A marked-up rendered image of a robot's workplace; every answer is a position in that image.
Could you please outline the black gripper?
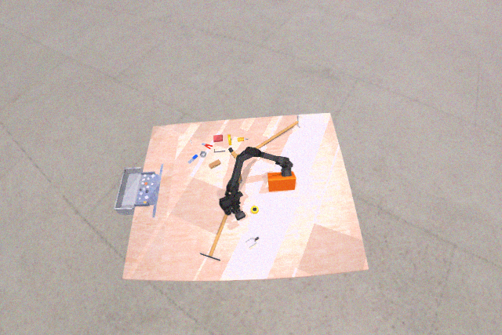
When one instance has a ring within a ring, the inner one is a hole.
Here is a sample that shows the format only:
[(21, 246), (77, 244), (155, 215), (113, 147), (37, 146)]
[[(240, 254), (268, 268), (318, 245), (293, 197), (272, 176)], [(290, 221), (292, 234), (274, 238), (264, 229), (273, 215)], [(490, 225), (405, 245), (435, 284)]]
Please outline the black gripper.
[[(240, 201), (239, 201), (239, 204), (241, 204)], [(239, 208), (240, 205), (239, 204), (237, 204), (237, 205), (233, 205), (232, 204), (231, 205), (234, 208), (234, 212), (232, 214), (235, 215), (235, 219), (236, 220), (241, 220), (242, 218), (246, 217), (246, 215), (244, 214), (244, 212), (240, 210), (240, 208)]]

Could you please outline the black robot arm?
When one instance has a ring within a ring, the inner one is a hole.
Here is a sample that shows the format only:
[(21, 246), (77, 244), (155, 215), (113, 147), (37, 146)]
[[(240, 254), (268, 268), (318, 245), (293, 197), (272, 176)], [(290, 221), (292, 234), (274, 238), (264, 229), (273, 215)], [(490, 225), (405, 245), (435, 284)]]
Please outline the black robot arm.
[(276, 165), (282, 167), (281, 173), (283, 177), (293, 176), (292, 167), (294, 164), (289, 160), (289, 158), (283, 156), (271, 155), (262, 152), (255, 147), (247, 147), (244, 151), (241, 152), (240, 155), (236, 157), (233, 173), (231, 175), (231, 179), (227, 183), (226, 191), (224, 193), (225, 196), (223, 198), (220, 198), (219, 201), (220, 208), (225, 212), (226, 215), (229, 215), (234, 212), (234, 208), (231, 205), (239, 204), (240, 197), (243, 196), (241, 192), (238, 192), (239, 189), (238, 180), (242, 171), (243, 162), (252, 157), (261, 157), (269, 159), (271, 161), (275, 161)]

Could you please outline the blue-handled scraper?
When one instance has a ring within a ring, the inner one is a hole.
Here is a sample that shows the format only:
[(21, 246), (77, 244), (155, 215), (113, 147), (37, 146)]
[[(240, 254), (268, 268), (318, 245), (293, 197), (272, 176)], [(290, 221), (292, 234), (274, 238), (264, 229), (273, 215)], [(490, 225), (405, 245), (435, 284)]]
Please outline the blue-handled scraper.
[(198, 156), (195, 155), (194, 157), (192, 157), (187, 163), (188, 164), (191, 164)]

